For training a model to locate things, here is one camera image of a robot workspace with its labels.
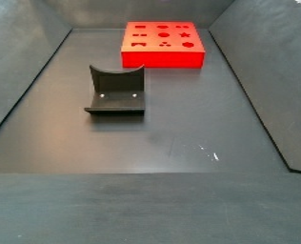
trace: black curved holder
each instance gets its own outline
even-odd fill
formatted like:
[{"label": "black curved holder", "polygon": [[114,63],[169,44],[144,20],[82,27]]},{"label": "black curved holder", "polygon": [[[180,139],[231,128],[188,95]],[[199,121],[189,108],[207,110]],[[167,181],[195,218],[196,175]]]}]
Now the black curved holder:
[{"label": "black curved holder", "polygon": [[108,72],[89,66],[94,97],[88,113],[144,112],[144,66],[135,71]]}]

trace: red block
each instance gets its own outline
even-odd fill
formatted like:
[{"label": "red block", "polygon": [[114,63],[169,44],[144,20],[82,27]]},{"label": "red block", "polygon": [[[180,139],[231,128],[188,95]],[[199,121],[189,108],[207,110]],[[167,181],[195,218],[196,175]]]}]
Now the red block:
[{"label": "red block", "polygon": [[200,68],[204,47],[191,22],[128,22],[122,67]]}]

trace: gray floor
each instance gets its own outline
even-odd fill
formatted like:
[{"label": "gray floor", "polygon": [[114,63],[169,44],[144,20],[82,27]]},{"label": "gray floor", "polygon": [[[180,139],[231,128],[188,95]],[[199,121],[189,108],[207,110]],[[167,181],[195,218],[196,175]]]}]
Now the gray floor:
[{"label": "gray floor", "polygon": [[93,116],[88,66],[118,71],[121,30],[74,30],[0,129],[0,173],[281,173],[207,30],[200,70],[147,69],[144,116]]},{"label": "gray floor", "polygon": [[0,128],[0,244],[301,243],[301,174],[205,30],[200,71],[147,70],[144,118],[82,112],[121,35],[73,31]]},{"label": "gray floor", "polygon": [[0,175],[0,244],[301,244],[301,175]]}]

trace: shaped hole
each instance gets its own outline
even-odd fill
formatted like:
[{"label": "shaped hole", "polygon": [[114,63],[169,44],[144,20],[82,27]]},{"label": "shaped hole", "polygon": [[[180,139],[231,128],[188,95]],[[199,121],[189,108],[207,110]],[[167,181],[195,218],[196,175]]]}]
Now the shaped hole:
[{"label": "shaped hole", "polygon": [[145,46],[147,45],[147,43],[145,42],[132,42],[131,43],[131,47],[135,47],[135,46]]},{"label": "shaped hole", "polygon": [[160,28],[160,29],[167,29],[168,28],[168,26],[156,26],[157,28]]},{"label": "shaped hole", "polygon": [[161,42],[161,43],[159,44],[159,47],[171,47],[171,44],[168,44],[167,42]]},{"label": "shaped hole", "polygon": [[160,32],[160,33],[157,34],[157,36],[160,36],[160,37],[168,37],[168,36],[169,36],[169,33]]},{"label": "shaped hole", "polygon": [[181,45],[185,48],[192,48],[195,46],[192,42],[183,42]]}]

